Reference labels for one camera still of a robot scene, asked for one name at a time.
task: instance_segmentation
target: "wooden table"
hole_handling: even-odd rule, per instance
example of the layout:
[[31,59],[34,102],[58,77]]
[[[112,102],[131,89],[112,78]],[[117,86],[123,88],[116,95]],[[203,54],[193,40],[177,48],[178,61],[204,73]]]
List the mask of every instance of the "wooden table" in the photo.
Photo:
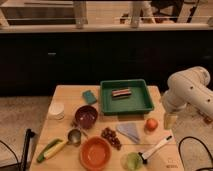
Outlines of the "wooden table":
[[[115,129],[115,125],[118,123],[134,122],[137,124],[137,129],[141,137],[141,144],[135,145],[127,137],[117,133],[120,139],[122,148],[117,151],[111,148],[112,156],[109,164],[105,170],[119,171],[124,170],[120,164],[120,160],[123,155],[130,152],[137,152],[141,149],[149,149],[156,144],[159,140],[168,135],[173,135],[171,130],[165,130],[163,128],[163,115],[164,108],[160,102],[160,93],[156,86],[148,86],[151,98],[153,100],[155,109],[149,114],[137,115],[137,116],[103,116],[100,114],[95,125],[87,131],[89,137],[93,135],[100,135],[101,130],[109,126],[111,129]],[[44,123],[40,139],[38,141],[34,157],[32,159],[30,171],[79,171],[85,170],[79,162],[79,149],[81,147],[74,147],[72,145],[66,145],[60,152],[54,157],[38,164],[36,158],[41,150],[54,138],[66,139],[67,133],[71,130],[71,122],[73,120],[76,110],[86,105],[82,98],[82,92],[91,90],[96,97],[99,97],[99,86],[69,86],[60,85],[57,86],[52,102],[63,102],[65,106],[65,117],[62,120],[53,120],[46,118]],[[93,106],[100,112],[100,99],[98,103]],[[144,123],[147,118],[154,117],[159,121],[159,126],[152,134],[145,134]],[[149,158],[148,164],[143,165],[141,171],[183,171],[183,165],[180,160],[180,156],[177,150],[175,139],[172,140],[158,150],[153,156]]]

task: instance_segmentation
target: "bowl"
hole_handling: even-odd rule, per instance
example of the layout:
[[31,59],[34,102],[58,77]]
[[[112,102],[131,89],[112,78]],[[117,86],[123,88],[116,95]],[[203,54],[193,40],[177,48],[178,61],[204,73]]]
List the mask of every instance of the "bowl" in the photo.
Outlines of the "bowl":
[[75,113],[76,123],[83,129],[90,129],[98,117],[97,110],[90,106],[82,106]]
[[109,143],[101,137],[89,138],[80,149],[81,164],[89,171],[101,171],[111,157]]

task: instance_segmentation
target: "black wall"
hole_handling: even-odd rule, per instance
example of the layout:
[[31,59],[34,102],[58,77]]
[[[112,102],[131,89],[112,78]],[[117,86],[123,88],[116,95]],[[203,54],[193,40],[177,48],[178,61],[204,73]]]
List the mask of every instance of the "black wall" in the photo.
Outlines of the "black wall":
[[137,78],[164,91],[176,71],[199,65],[213,74],[212,40],[213,31],[0,34],[0,95]]

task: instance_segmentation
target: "floor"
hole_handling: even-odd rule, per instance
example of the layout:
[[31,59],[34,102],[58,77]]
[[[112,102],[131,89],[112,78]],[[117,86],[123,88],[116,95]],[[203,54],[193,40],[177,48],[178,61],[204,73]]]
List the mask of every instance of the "floor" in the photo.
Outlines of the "floor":
[[[50,102],[50,96],[0,98],[0,140],[6,142],[15,151],[19,160],[22,154],[25,130],[30,128],[37,134],[32,141],[32,147],[34,147]],[[198,111],[190,105],[178,114],[179,118],[172,128],[177,143],[186,136],[194,136],[202,140],[213,154],[213,124],[207,125]],[[10,152],[3,146],[0,146],[0,150],[0,161],[15,163]],[[186,140],[183,143],[182,156],[186,171],[211,166],[205,149],[194,140]],[[16,166],[0,168],[0,171],[16,170]]]

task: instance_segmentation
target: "cable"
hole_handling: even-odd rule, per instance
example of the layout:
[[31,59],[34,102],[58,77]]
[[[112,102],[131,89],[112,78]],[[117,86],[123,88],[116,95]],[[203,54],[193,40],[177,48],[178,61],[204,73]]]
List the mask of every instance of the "cable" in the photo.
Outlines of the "cable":
[[[192,137],[192,136],[184,137],[184,138],[180,141],[180,143],[179,143],[179,145],[178,145],[178,151],[179,151],[179,154],[180,154],[180,158],[181,158],[182,163],[183,163],[183,159],[182,159],[182,155],[181,155],[181,145],[182,145],[183,141],[186,140],[186,139],[195,139],[195,140],[197,140],[198,142],[200,142],[200,143],[204,146],[204,148],[206,149],[206,151],[207,151],[207,153],[208,153],[208,155],[209,155],[209,158],[210,158],[210,160],[211,160],[211,162],[212,162],[212,165],[213,165],[213,156],[211,155],[211,153],[210,153],[209,149],[207,148],[207,146],[206,146],[201,140],[199,140],[198,138]],[[204,170],[204,171],[213,171],[213,167],[204,167],[204,168],[197,169],[196,171],[203,171],[203,170]]]
[[16,159],[16,162],[17,162],[18,170],[21,171],[20,166],[19,166],[19,162],[18,162],[18,157],[16,156],[16,153],[5,142],[3,142],[2,140],[0,140],[0,143],[5,145],[5,147],[7,147],[7,149],[9,149],[11,151],[11,153],[13,153],[13,155],[14,155],[14,157]]

